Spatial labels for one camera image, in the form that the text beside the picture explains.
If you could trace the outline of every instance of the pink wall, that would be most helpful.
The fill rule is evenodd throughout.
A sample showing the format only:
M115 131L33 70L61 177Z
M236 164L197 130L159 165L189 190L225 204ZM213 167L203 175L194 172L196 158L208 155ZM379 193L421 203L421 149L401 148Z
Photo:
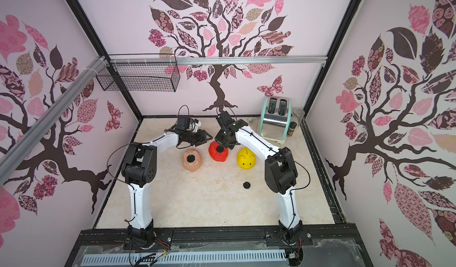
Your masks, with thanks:
M374 266L456 259L456 0L365 0L307 118Z
M0 0L0 8L3 155L97 54L65 0ZM0 188L0 265L63 266L104 200L107 157L136 126L119 92L97 81L81 92ZM112 159L113 173L120 161Z

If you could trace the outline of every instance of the leaf decal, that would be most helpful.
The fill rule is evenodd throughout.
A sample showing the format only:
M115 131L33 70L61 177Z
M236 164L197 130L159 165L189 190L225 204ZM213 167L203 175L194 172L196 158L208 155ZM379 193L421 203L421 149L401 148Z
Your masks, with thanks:
M385 75L383 76L387 83L395 83L397 81L396 74L393 70L385 67Z
M421 66L426 74L432 72L440 64L443 58L443 50L442 40L435 33L432 33L431 29L423 42L421 55L419 56Z
M220 0L215 0L214 6L212 7L212 18L217 19L223 12L223 5Z
M195 39L191 37L190 34L180 30L179 28L177 29L177 32L179 32L180 39L185 43L185 45L195 49L198 47Z
M249 34L250 32L252 32L252 30L254 30L256 24L257 24L256 21L251 21L247 24L244 24L238 33L243 34L243 35Z
M429 125L431 127L443 130L448 130L456 127L456 109L446 110L442 112L436 116Z
M406 81L409 84L414 84L414 83L419 82L419 76L415 70L413 70L412 68L406 67L406 66L402 66L402 68L404 69L404 75L403 75L404 81Z
M0 78L3 81L3 85L19 99L24 99L26 88L16 75L15 72L9 70L7 67L0 65Z
M372 177L375 176L383 167L383 158L379 158L372 163Z
M388 123L390 123L391 120L393 120L393 119L390 116L380 116L379 118L377 118L373 122L375 123L375 125L385 126Z
M58 175L57 164L55 164L54 161L44 161L41 165L43 165L44 170L46 170L47 172L54 175Z
M388 138L388 145L399 143L407 133L392 133Z
M421 128L413 128L408 134L408 141L411 145L424 146L431 144L432 138Z
M231 21L231 27L233 30L237 29L241 25L243 19L244 13L242 12L242 7L238 7L234 12L233 19Z
M452 70L436 76L435 78L432 78L421 91L425 93L441 93L451 85L455 75L456 70Z
M389 106L394 110L398 110L402 106L402 101L403 101L402 93L398 92L390 99Z
M187 8L191 8L193 5L189 0L161 0L169 7L174 10L186 10Z
M378 156L375 155L375 154L369 154L369 155L366 157L366 160L364 160L364 164L368 164L368 163L369 163L369 164L372 164L372 163L375 161L375 159L377 159L377 157L378 157Z
M450 200L448 200L438 192L419 192L419 195L428 203L436 205L437 207L446 209L456 209L456 205L454 205Z
M51 61L51 65L55 70L62 68L63 60L59 50L57 49L57 45L54 47L54 49L51 50L51 53L49 53L49 60Z
M285 32L285 34L281 32L270 32L266 33L264 35L260 35L261 38L263 38L264 41L268 42L269 44L280 44L283 43L284 39L287 38L288 36L291 35L291 31Z
M394 191L394 198L402 214L432 240L429 212L418 194L409 187L398 183Z
M271 13L272 13L272 9L274 7L271 7L271 9L265 11L262 15L261 15L261 24L265 24L266 22L268 22L269 18L271 17Z
M369 97L372 105L376 104L379 100L380 93L382 92L382 80L380 79L380 70L377 71L375 76L372 78L372 82L369 88Z
M384 51L385 51L385 45L379 36L377 38L377 40L373 43L371 50L369 51L368 67L369 67L370 72L372 72L379 66L379 64L382 60Z
M44 114L44 105L40 98L36 97L27 105L27 112L32 116L42 116Z
M196 27L196 24L194 24L191 21L183 21L183 22L179 22L178 24L182 25L182 27L185 28L186 30L192 30L193 28Z
M448 152L456 153L456 135L433 134L432 136L440 148Z
M348 122L349 120L351 120L352 116L353 116L353 113L349 112L348 114L346 114L346 115L343 117L343 119L341 120L341 122L343 122L343 123Z
M38 71L34 72L30 76L28 85L30 97L34 97L41 94L41 92L43 91L43 79L41 78L40 73Z
M259 8L254 8L254 9L251 9L247 12L246 16L245 16L245 19L247 19L248 21L254 21L255 19L257 19L259 17L259 14L262 12L263 10L262 9L259 9Z
M275 19L273 19L270 23L269 23L269 26L268 26L268 30L269 31L275 31L275 30L278 30L279 27L282 25L282 23L284 22L284 19L286 18L286 16L283 16L283 17L276 17Z
M388 31L393 34L393 48L396 53L404 58L415 59L418 46L413 32L403 27L395 27Z
M20 183L13 195L17 193L25 192L30 187L30 180L27 179L24 182Z
M33 58L35 61L38 63L43 68L46 68L46 58L44 58L43 52L41 52L41 49L38 47L38 45L35 43L35 50L33 51Z
M88 123L95 116L98 99L86 99L77 109L77 121Z
M407 165L404 167L404 172L407 172L408 174L415 176L415 177L420 177L420 178L429 178L428 175L426 175L423 170L421 170L420 167L416 165Z
M391 189L391 182L387 181L386 184L383 185L383 196L385 196L386 203L391 201L391 196L393 195L393 190Z
M345 81L345 83L343 83L343 85L347 90L353 90L356 86L358 86L358 80L356 77L350 77L347 81Z
M30 197L24 194L20 194L18 202L21 208L29 210L38 215L37 200L34 197Z
M434 190L445 190L451 187L454 182L454 179L443 176L431 178L427 180L425 184Z
M20 75L28 75L33 70L33 62L30 57L30 52L20 55L16 60L16 68Z
M247 68L254 74L263 74L275 67L271 64L248 64Z

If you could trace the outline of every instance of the table surface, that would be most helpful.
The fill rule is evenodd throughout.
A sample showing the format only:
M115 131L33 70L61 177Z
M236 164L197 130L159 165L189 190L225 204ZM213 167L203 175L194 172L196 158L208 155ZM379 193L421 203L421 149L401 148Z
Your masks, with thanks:
M220 129L215 118L200 118L201 129L215 136ZM175 118L144 119L134 141L146 142L163 133L176 122ZM249 125L257 130L258 118ZM202 155L202 166L194 173L182 166L187 149L170 148L158 155L157 175L151 184L151 212L155 227L277 225L280 210L277 195L265 183L264 163L256 158L250 170L241 169L237 154L243 145L229 151L225 162L216 162L208 152L209 141L196 147ZM334 224L304 135L297 128L284 145L295 161L307 168L311 184L296 191L296 205L303 224ZM296 187L309 181L307 173L296 165ZM245 189L244 182L251 187ZM127 185L117 181L96 228L126 228L130 219L130 198Z

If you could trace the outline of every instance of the ventilation grille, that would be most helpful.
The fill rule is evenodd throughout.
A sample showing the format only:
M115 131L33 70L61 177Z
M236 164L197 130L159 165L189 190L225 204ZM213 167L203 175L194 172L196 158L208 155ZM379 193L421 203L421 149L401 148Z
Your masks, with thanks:
M151 253L134 253L130 255L132 264ZM140 264L148 264L156 258L152 256ZM233 263L233 262L284 262L284 250L257 251L208 251L208 252L172 252L155 264L187 263ZM128 253L122 254L86 254L81 266L120 266L128 264Z

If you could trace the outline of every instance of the butterfly decal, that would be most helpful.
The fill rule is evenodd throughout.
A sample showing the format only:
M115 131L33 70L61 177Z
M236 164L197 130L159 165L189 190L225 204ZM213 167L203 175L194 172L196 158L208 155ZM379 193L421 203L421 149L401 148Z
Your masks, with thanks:
M108 123L106 124L106 127L104 128L104 131L110 131L111 129L117 129L121 128L120 127L120 121L118 120L123 112L120 112L119 109L116 109L113 104L111 104L108 101L108 110L109 113L111 114L111 118L109 119Z
M257 87L257 90L260 92L265 93L266 97L272 97L274 93L283 93L282 89L283 87L281 86L282 83L282 75L278 76L274 82L272 83L272 86L259 86Z

